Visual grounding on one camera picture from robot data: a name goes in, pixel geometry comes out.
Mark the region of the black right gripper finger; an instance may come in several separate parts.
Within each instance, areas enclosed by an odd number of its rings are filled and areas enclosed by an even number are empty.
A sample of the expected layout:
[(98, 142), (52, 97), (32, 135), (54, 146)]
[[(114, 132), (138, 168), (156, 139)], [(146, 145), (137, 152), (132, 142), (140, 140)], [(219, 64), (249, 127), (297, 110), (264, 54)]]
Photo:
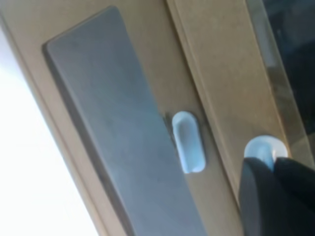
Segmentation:
[(273, 170), (245, 158), (239, 203), (246, 236), (315, 234), (315, 172), (290, 158), (277, 158)]

